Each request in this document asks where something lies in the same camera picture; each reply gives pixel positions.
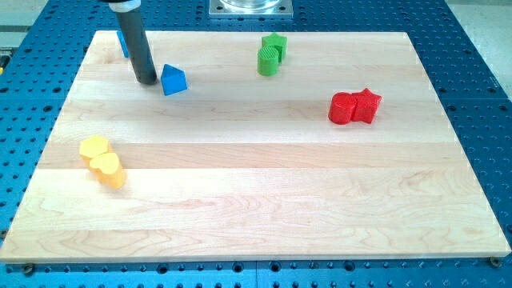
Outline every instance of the wooden board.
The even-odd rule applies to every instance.
[[[149,32],[170,97],[94,36],[0,250],[5,262],[505,256],[510,247],[406,34],[286,33],[278,75],[261,33]],[[336,126],[332,95],[383,96],[374,124]],[[94,134],[121,190],[78,156]]]

